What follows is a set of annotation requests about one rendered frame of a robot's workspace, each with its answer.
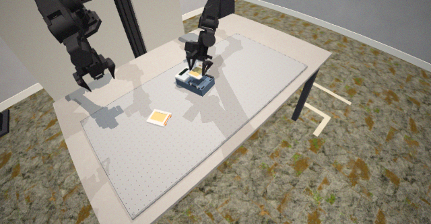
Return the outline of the white cassette with yellow panel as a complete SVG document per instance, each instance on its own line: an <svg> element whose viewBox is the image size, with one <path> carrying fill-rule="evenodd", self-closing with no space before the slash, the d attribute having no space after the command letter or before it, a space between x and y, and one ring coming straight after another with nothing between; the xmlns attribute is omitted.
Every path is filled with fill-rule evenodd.
<svg viewBox="0 0 431 224"><path fill-rule="evenodd" d="M211 69L208 69L206 74L210 71ZM205 75L206 75L205 74ZM187 75L194 77L195 79L200 80L200 78L202 78L202 66L201 65L197 65L196 67L194 67L192 70L190 70Z"/></svg>
<svg viewBox="0 0 431 224"><path fill-rule="evenodd" d="M171 117L171 113L165 112L167 114L162 114L159 112L155 112L156 109L154 109L154 111L152 112L152 114L150 115L150 117L148 118L148 120L146 122L148 123L152 123L152 124L156 124L158 126L166 126L168 119Z"/></svg>

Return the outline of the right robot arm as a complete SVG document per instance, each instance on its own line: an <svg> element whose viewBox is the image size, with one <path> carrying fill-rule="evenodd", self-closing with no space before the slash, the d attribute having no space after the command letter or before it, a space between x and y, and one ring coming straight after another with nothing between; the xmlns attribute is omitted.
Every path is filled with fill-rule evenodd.
<svg viewBox="0 0 431 224"><path fill-rule="evenodd" d="M97 22L91 10L85 11L81 0L35 0L51 34L66 46L71 62L99 80L104 75L102 61L81 33ZM80 35L79 35L80 34ZM97 58L97 60L96 60ZM99 60L99 61L98 61ZM88 69L88 70L87 70Z"/></svg>

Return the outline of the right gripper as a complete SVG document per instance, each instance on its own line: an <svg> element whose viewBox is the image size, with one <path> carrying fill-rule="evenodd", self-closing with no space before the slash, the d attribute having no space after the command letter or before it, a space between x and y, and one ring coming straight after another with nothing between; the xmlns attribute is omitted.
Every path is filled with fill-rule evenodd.
<svg viewBox="0 0 431 224"><path fill-rule="evenodd" d="M110 74L112 75L113 79L114 79L114 70L115 70L115 64L114 62L110 59L110 58L104 58L101 54L98 55L100 57L100 60L102 61L102 68L108 69L110 71ZM86 88L87 90L89 90L90 92L91 89L88 87L88 85L86 85L86 82L83 80L83 76L88 74L88 72L84 73L81 69L81 67L75 67L76 71L75 73L73 73L73 77L76 80L77 84L81 87ZM112 73L111 73L112 71Z"/></svg>

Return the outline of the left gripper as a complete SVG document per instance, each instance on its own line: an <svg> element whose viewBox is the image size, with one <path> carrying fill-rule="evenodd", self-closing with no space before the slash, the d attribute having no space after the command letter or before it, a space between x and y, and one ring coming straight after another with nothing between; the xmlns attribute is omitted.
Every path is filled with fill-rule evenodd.
<svg viewBox="0 0 431 224"><path fill-rule="evenodd" d="M186 58L187 58L187 62L189 64L189 70L192 70L196 59L203 62L203 64L202 64L202 76L204 76L206 74L207 70L213 65L213 62L206 61L207 58L212 59L212 56L209 56L208 54L206 56L194 54L192 57L186 56ZM191 65L191 59L192 59L192 65Z"/></svg>

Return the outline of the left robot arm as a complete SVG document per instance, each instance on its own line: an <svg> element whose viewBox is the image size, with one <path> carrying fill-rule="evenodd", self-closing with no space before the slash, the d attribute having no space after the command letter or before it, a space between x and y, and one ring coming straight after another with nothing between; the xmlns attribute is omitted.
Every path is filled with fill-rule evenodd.
<svg viewBox="0 0 431 224"><path fill-rule="evenodd" d="M218 14L220 9L221 0L207 0L205 7L202 12L202 16L199 18L198 28L203 29L200 31L198 42L186 42L185 52L186 55L192 57L194 54L199 54L201 56L207 55L207 49L213 46L216 42L215 31L218 28L219 20ZM210 15L210 16L209 16ZM202 28L202 27L205 28ZM211 28L211 29L210 29ZM203 44L201 43L202 40Z"/></svg>

